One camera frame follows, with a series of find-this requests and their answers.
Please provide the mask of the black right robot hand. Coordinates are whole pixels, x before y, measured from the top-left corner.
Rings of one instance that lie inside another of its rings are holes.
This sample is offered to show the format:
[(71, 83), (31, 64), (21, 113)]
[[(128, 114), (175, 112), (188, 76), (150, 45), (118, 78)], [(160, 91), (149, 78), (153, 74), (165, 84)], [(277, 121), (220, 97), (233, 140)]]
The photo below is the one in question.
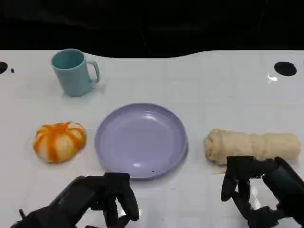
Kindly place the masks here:
[[(278, 200), (276, 209), (269, 206), (253, 209), (249, 202), (250, 179), (262, 178)], [(253, 156), (228, 156), (221, 200), (233, 199), (251, 228), (272, 228), (284, 218), (304, 224), (304, 182), (282, 158), (260, 161)]]

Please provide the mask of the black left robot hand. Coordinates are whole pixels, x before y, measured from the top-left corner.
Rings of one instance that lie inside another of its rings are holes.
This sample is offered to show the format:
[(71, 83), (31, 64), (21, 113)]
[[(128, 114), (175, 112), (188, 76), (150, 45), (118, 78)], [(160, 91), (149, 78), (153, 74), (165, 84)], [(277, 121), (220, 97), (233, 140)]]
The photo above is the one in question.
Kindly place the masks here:
[(41, 228), (74, 228), (88, 209), (102, 211), (108, 228), (124, 228), (140, 217), (128, 173), (80, 176), (47, 207), (35, 211)]

